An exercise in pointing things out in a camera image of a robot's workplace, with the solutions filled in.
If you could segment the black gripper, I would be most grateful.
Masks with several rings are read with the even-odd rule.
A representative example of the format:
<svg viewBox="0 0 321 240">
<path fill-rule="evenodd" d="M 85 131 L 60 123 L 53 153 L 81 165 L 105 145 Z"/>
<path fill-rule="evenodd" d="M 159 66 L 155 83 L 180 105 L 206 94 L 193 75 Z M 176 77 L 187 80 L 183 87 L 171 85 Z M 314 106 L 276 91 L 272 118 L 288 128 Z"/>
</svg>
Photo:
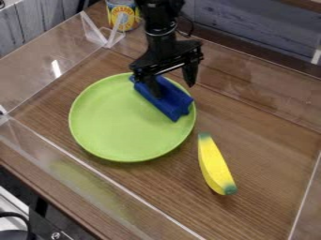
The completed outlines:
<svg viewBox="0 0 321 240">
<path fill-rule="evenodd" d="M 199 40 L 179 40 L 173 42 L 172 49 L 155 52 L 147 49 L 143 55 L 129 64 L 133 79 L 145 85 L 144 97 L 159 99 L 161 97 L 156 75 L 161 75 L 177 68 L 181 69 L 184 82 L 188 87 L 195 85 L 197 65 L 203 60 Z"/>
</svg>

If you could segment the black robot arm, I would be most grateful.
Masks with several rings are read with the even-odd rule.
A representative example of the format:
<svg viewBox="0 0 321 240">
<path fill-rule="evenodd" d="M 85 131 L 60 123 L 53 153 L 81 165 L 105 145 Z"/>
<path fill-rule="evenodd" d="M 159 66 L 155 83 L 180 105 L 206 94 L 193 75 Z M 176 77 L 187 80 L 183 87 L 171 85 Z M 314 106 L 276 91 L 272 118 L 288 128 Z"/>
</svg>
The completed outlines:
<svg viewBox="0 0 321 240">
<path fill-rule="evenodd" d="M 156 78 L 177 68 L 188 87 L 196 80 L 197 66 L 203 60 L 199 40 L 177 40 L 176 18 L 184 0 L 133 0 L 144 20 L 145 52 L 131 62 L 133 79 L 143 83 L 155 98 L 161 97 Z"/>
</svg>

